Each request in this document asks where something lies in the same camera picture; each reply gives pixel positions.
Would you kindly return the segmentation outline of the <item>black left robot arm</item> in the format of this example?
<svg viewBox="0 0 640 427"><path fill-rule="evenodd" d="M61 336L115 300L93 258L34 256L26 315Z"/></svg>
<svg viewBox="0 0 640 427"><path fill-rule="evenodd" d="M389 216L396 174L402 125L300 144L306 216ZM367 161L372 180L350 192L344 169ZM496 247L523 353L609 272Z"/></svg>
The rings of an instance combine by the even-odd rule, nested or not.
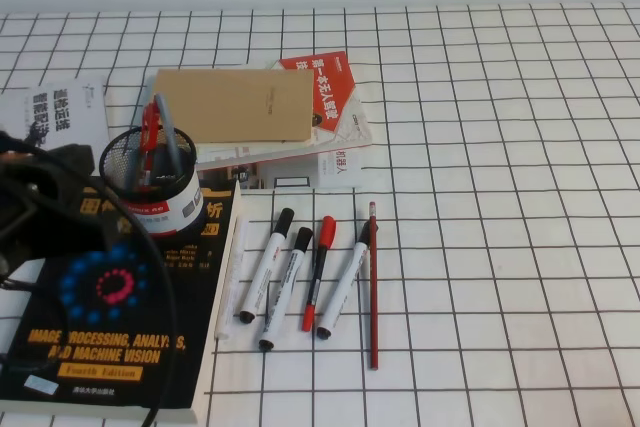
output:
<svg viewBox="0 0 640 427"><path fill-rule="evenodd" d="M1 133L2 279L27 261L112 246L112 230L79 212L94 167L88 145L43 150Z"/></svg>

